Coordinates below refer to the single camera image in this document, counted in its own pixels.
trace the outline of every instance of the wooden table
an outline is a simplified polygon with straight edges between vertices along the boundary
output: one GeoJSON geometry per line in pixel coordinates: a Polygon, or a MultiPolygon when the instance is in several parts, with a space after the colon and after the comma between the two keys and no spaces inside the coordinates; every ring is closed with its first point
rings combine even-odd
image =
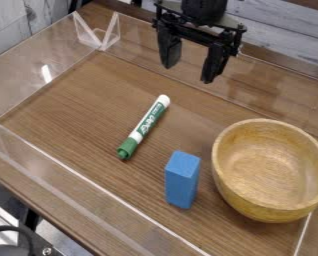
{"type": "MultiPolygon", "coordinates": [[[[92,27],[100,22],[99,14],[108,13],[93,3],[81,10],[92,27]]],[[[214,84],[204,86],[196,82],[187,86],[140,67],[151,63],[149,69],[159,70],[158,56],[152,55],[155,41],[149,24],[136,25],[136,37],[131,35],[131,26],[131,23],[123,26],[129,34],[109,52],[93,52],[0,119],[0,124],[204,253],[291,255],[304,221],[262,224],[232,210],[214,185],[211,146],[228,125],[260,117],[300,126],[318,139],[318,80],[243,56],[230,61],[214,84]],[[159,94],[171,97],[172,105],[132,159],[121,162],[116,147],[159,94]],[[190,210],[180,210],[164,201],[163,169],[178,149],[202,158],[198,197],[190,210]]],[[[182,80],[198,81],[204,50],[192,44],[187,47],[191,54],[172,72],[176,78],[186,76],[182,80]]],[[[158,231],[147,224],[125,223],[132,215],[117,211],[92,187],[81,187],[83,181],[76,176],[63,172],[59,165],[49,171],[44,159],[29,159],[29,154],[23,151],[20,159],[31,175],[49,182],[55,190],[40,186],[1,160],[0,183],[93,254],[151,255],[156,251],[158,255],[182,255],[179,246],[167,248],[167,242],[156,240],[158,231]],[[133,237],[128,238],[135,238],[141,248],[129,246],[128,238],[115,239],[105,222],[119,225],[119,230],[133,231],[133,237]]],[[[318,253],[318,219],[311,220],[308,229],[300,255],[318,253]]]]}

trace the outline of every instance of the marker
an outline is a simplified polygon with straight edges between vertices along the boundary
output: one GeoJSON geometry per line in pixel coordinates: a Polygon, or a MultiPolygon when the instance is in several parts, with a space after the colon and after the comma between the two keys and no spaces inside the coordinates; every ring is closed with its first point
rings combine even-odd
{"type": "Polygon", "coordinates": [[[148,134],[168,105],[170,98],[166,95],[160,95],[128,138],[117,148],[117,156],[120,159],[127,160],[131,158],[137,145],[141,143],[144,136],[148,134]]]}

